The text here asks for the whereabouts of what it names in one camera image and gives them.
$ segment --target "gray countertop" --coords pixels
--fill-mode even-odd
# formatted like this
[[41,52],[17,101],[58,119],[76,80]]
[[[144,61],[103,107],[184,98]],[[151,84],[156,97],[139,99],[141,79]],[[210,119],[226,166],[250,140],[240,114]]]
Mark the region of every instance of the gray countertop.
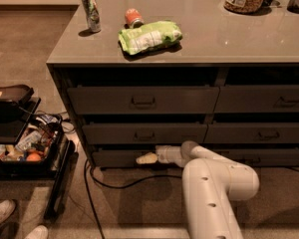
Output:
[[[299,63],[299,14],[287,11],[289,0],[276,2],[280,5],[261,9],[255,15],[240,15],[224,9],[224,0],[97,0],[101,32],[86,31],[85,12],[79,6],[47,63]],[[180,49],[124,55],[118,33],[125,26],[129,8],[137,8],[146,23],[175,22],[183,35]]]

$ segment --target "soda can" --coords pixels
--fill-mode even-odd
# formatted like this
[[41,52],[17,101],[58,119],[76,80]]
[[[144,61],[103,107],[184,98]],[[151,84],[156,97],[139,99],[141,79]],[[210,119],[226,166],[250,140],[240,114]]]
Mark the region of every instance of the soda can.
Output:
[[81,0],[86,12],[88,27],[91,32],[97,33],[101,31],[100,14],[96,0]]
[[125,16],[126,23],[130,28],[138,28],[144,24],[143,17],[137,9],[128,9]]

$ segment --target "food package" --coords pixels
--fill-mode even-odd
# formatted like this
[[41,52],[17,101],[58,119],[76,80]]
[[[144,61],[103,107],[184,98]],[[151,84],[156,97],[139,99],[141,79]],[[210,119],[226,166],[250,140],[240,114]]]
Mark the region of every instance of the food package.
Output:
[[122,49],[130,55],[168,48],[181,39],[181,31],[172,21],[157,21],[119,32]]

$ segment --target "orange can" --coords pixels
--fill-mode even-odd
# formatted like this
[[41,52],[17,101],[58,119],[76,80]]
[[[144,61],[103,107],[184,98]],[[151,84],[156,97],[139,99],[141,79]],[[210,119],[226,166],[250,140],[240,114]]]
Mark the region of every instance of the orange can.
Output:
[[126,23],[130,28],[138,28],[144,24],[144,20],[137,9],[131,8],[126,12]]

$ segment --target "chip bag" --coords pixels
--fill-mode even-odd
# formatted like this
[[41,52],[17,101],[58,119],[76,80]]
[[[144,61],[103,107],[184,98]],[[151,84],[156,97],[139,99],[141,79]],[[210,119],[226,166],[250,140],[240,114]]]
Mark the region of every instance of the chip bag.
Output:
[[181,31],[172,21],[157,21],[119,32],[122,49],[130,55],[168,48],[181,39]]

